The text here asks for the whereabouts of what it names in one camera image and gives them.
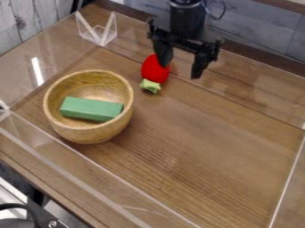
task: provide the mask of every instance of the bowl rim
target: bowl rim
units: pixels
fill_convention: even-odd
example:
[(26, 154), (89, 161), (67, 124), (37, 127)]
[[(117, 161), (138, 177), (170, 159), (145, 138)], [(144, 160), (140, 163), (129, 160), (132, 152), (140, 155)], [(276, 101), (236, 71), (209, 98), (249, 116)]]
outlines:
[[(89, 73), (89, 72), (98, 72), (98, 73), (109, 73), (110, 75), (113, 75), (114, 77), (118, 77), (121, 79), (121, 81), (124, 82), (124, 84), (126, 85), (128, 88), (128, 92), (129, 92), (129, 102), (128, 105), (125, 106), (125, 110), (122, 111), (122, 113), (111, 120), (106, 121), (102, 124), (97, 124), (95, 126), (70, 126), (63, 124), (61, 121), (58, 121), (54, 116), (50, 113), (50, 106), (49, 106), (49, 100), (50, 100), (50, 95), (51, 92), (54, 90), (54, 88), (58, 86), (58, 84), (65, 81), (67, 78), (74, 77), (75, 75), (79, 75), (82, 73)], [(91, 130), (95, 128), (101, 128), (102, 126), (109, 126), (111, 125), (120, 118), (124, 117), (124, 115), (129, 112), (129, 110), (133, 107), (133, 103), (134, 103), (134, 89), (130, 85), (130, 83), (128, 82), (126, 78), (124, 76), (121, 76), (120, 74), (114, 73), (110, 70), (103, 70), (103, 69), (86, 69), (86, 70), (81, 70), (77, 71), (71, 74), (69, 74), (67, 76), (62, 77), (50, 87), (49, 91), (45, 94), (45, 98), (43, 98), (43, 110), (46, 113), (47, 118), (50, 119), (51, 123), (63, 127), (63, 128), (69, 128), (71, 130)]]

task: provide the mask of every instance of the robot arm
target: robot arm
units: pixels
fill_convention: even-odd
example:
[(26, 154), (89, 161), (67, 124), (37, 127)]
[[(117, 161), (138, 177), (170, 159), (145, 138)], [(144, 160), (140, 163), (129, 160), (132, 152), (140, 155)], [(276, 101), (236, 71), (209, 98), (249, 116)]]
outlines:
[(212, 61), (217, 61), (221, 40), (214, 43), (201, 39), (206, 18), (205, 0), (170, 0), (170, 31), (158, 28), (149, 21), (149, 38), (154, 44), (161, 66), (168, 67), (173, 60), (173, 48), (194, 54), (190, 78), (200, 78)]

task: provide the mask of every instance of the green block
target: green block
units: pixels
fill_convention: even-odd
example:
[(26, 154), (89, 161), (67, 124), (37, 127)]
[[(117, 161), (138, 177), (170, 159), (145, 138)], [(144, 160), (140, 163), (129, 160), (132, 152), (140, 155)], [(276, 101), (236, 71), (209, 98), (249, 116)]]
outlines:
[(61, 106), (65, 117), (85, 118), (106, 122), (115, 118), (125, 109), (122, 103), (103, 102), (67, 96)]
[(141, 84), (140, 84), (140, 87), (142, 89), (148, 89), (152, 93), (157, 94), (158, 91), (161, 90), (161, 86), (160, 86), (160, 83), (157, 82), (152, 82), (150, 80), (148, 79), (144, 79)]

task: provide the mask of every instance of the red object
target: red object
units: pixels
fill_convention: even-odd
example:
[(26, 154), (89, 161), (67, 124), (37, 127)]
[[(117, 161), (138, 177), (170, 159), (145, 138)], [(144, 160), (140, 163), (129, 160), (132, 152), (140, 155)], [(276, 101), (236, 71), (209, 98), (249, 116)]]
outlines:
[(145, 79), (162, 84), (169, 78), (170, 66), (164, 68), (158, 63), (158, 56), (152, 54), (145, 60), (141, 71)]

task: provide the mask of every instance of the wooden bowl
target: wooden bowl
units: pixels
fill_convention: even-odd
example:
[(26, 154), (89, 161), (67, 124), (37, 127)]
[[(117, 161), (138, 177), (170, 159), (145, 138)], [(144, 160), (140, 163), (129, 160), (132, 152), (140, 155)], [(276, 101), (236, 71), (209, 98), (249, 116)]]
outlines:
[[(61, 115), (61, 105), (66, 96), (121, 102), (125, 110), (105, 123), (66, 118)], [(115, 137), (126, 128), (133, 115), (134, 91), (126, 79), (114, 72), (85, 70), (63, 77), (49, 89), (43, 110), (55, 131), (67, 140), (81, 144), (102, 143)]]

